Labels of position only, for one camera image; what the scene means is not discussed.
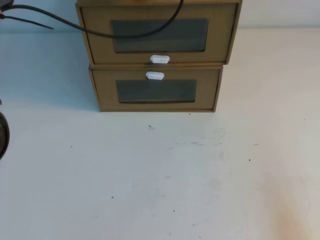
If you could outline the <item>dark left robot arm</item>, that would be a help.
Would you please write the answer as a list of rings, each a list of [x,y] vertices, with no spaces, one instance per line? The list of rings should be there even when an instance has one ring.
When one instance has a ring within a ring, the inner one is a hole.
[[[6,117],[0,112],[0,159],[5,155],[10,142],[10,129]]]

